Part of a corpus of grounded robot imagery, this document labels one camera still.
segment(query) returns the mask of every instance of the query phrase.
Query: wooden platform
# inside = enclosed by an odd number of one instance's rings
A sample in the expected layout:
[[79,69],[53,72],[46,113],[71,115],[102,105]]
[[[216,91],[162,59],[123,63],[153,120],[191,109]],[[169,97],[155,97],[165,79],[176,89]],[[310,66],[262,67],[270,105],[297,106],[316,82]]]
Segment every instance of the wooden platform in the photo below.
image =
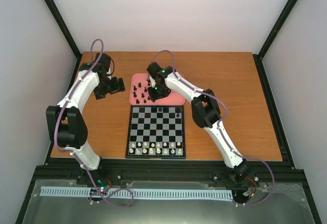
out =
[[[83,118],[88,128],[88,141],[103,158],[125,158],[130,104],[128,89],[135,73],[145,73],[155,52],[107,52],[115,61],[114,76],[122,77],[126,91],[96,100],[92,94],[85,105]],[[225,128],[244,156],[266,161],[281,161],[260,80],[252,53],[240,52],[175,52],[176,70],[192,84],[207,89],[227,106]],[[83,62],[90,62],[85,52]],[[161,67],[172,65],[167,53],[156,60]],[[185,142],[188,160],[222,160],[210,138],[192,119],[191,106],[185,103]],[[52,157],[69,156],[55,149]]]

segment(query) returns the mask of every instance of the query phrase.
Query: wire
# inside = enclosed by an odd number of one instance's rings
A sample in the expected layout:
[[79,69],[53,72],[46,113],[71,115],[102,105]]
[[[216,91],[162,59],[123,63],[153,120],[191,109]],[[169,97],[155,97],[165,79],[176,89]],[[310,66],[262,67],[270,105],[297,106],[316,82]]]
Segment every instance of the wire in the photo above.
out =
[[229,148],[229,149],[230,149],[230,150],[231,150],[231,151],[232,151],[236,156],[238,156],[238,157],[240,157],[240,158],[242,158],[242,159],[253,160],[253,161],[259,161],[259,162],[263,163],[263,164],[267,167],[267,169],[269,170],[270,175],[271,175],[271,179],[272,179],[272,188],[271,188],[271,191],[269,192],[269,194],[268,194],[265,198],[261,199],[260,201],[254,203],[254,204],[248,204],[248,205],[245,205],[245,206],[255,206],[255,205],[258,205],[258,204],[263,203],[264,201],[266,201],[268,198],[270,198],[270,196],[272,195],[272,193],[273,193],[273,191],[274,191],[274,188],[275,188],[275,178],[274,178],[274,175],[273,175],[272,170],[271,170],[271,168],[269,167],[269,165],[268,165],[265,161],[263,161],[263,160],[261,160],[261,159],[257,159],[257,158],[252,158],[252,157],[243,156],[243,155],[240,155],[239,153],[235,152],[235,150],[232,148],[232,146],[229,144],[229,142],[228,142],[227,139],[225,138],[224,134],[222,133],[222,131],[221,131],[221,126],[220,126],[220,122],[222,122],[222,121],[227,117],[227,115],[228,115],[228,109],[227,109],[226,105],[225,105],[225,104],[224,104],[220,99],[218,99],[217,97],[215,97],[215,96],[213,96],[213,95],[210,95],[210,94],[207,94],[207,93],[205,93],[205,92],[203,92],[203,91],[200,91],[200,90],[197,89],[197,87],[191,86],[191,85],[189,85],[188,83],[184,82],[182,79],[180,79],[180,78],[177,76],[177,74],[175,73],[175,62],[176,62],[176,61],[175,61],[175,56],[174,56],[174,54],[173,54],[172,52],[170,52],[169,50],[161,50],[160,52],[158,52],[158,53],[153,57],[151,63],[154,62],[154,60],[158,57],[159,54],[164,53],[164,52],[169,53],[169,54],[171,55],[171,57],[172,57],[172,60],[173,60],[173,74],[174,74],[174,76],[177,78],[177,80],[179,80],[181,83],[183,83],[183,84],[184,84],[185,86],[187,86],[188,88],[193,89],[195,92],[200,93],[200,94],[203,94],[203,95],[205,95],[205,96],[208,96],[208,97],[211,97],[211,98],[215,99],[216,101],[218,101],[218,102],[219,102],[219,103],[224,107],[224,109],[225,109],[225,115],[224,115],[223,117],[221,117],[221,118],[218,120],[218,123],[217,123],[217,124],[218,124],[219,132],[220,132],[220,134],[221,134],[223,140],[225,141],[226,145],[228,146],[228,148]]
[[[98,55],[98,58],[96,59],[96,61],[93,60],[93,46],[94,44],[99,41],[101,43],[101,51],[100,51],[100,54]],[[112,203],[110,203],[102,194],[101,192],[99,191],[99,189],[97,188],[97,184],[95,183],[95,181],[93,180],[93,177],[89,171],[89,169],[85,166],[85,164],[78,158],[78,156],[74,153],[73,150],[60,150],[59,146],[58,146],[58,129],[59,129],[59,125],[60,125],[60,121],[61,121],[61,118],[62,118],[62,115],[64,113],[64,110],[66,109],[68,103],[69,103],[69,100],[72,98],[75,90],[77,89],[77,87],[79,86],[79,84],[84,80],[84,78],[93,70],[93,68],[96,66],[96,64],[99,62],[102,54],[103,54],[103,41],[99,38],[95,39],[92,44],[91,44],[91,50],[90,50],[90,54],[91,54],[91,59],[92,59],[92,62],[94,61],[93,65],[91,66],[90,69],[87,70],[87,72],[82,76],[81,80],[79,80],[75,85],[74,87],[72,88],[72,90],[70,91],[69,95],[68,95],[68,100],[65,101],[64,105],[62,106],[61,108],[61,111],[59,112],[59,115],[58,115],[58,119],[57,119],[57,122],[56,122],[56,126],[55,126],[55,131],[54,131],[54,145],[56,147],[56,149],[60,152],[60,153],[63,153],[63,152],[70,152],[71,155],[76,159],[76,161],[85,169],[88,177],[90,178],[91,182],[92,182],[92,185],[94,186],[94,188],[96,189],[96,192],[98,193],[98,195],[102,198],[103,201],[105,201],[107,204],[115,207],[115,208],[119,208],[119,209],[122,209],[122,208],[126,208],[128,206],[130,206],[133,201],[134,201],[134,194],[131,190],[127,189],[127,188],[120,188],[120,189],[117,189],[115,191],[113,191],[109,196],[107,196],[107,198],[111,197],[112,195],[116,194],[117,192],[119,191],[128,191],[130,194],[131,194],[131,201],[125,205],[125,206],[116,206]]]

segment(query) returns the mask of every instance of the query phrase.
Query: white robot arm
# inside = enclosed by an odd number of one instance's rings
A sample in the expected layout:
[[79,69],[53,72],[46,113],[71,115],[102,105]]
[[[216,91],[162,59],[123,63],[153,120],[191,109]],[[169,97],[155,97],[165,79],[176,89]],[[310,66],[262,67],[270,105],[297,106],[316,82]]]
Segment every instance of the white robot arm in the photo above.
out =
[[71,155],[75,153],[83,163],[81,168],[86,166],[89,170],[98,168],[100,157],[94,153],[87,141],[87,127],[82,117],[84,105],[92,92],[95,93],[96,99],[102,99],[107,93],[114,94],[125,90],[122,78],[111,77],[110,62],[111,58],[103,54],[99,63],[88,74],[87,71],[93,62],[82,64],[76,81],[66,96],[57,106],[49,106],[46,110],[49,135],[53,141],[58,114],[68,101],[62,118],[62,121],[67,118],[67,122],[61,122],[58,129],[58,146],[71,152]]
[[[152,87],[148,88],[151,100],[154,102],[157,99],[167,97],[171,89],[181,94],[192,105],[194,122],[211,136],[220,150],[226,166],[231,169],[239,169],[240,174],[242,172],[248,173],[249,168],[246,166],[246,161],[234,153],[241,155],[228,136],[223,122],[220,121],[220,110],[217,101],[197,91],[213,96],[214,93],[209,89],[203,90],[189,83],[178,72],[173,73],[170,66],[163,69],[154,62],[149,65],[147,71],[150,74],[149,79],[152,84]],[[222,137],[219,128],[229,146]]]

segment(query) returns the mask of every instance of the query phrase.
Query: white wall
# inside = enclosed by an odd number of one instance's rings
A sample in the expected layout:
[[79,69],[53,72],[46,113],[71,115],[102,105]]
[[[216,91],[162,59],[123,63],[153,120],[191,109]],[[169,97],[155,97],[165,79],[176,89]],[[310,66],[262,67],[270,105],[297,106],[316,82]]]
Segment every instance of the white wall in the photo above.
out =
[[55,0],[81,51],[100,37],[108,51],[254,53],[286,1]]
[[76,61],[43,0],[0,0],[0,216],[15,223]]
[[297,168],[327,223],[327,0],[299,0],[264,58]]

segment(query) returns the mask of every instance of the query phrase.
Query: chessboard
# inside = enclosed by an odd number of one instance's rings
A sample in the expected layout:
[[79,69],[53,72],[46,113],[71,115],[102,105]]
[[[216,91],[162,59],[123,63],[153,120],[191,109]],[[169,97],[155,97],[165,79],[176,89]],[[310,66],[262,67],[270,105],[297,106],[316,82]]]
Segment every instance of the chessboard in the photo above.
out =
[[183,106],[131,106],[126,158],[186,159]]

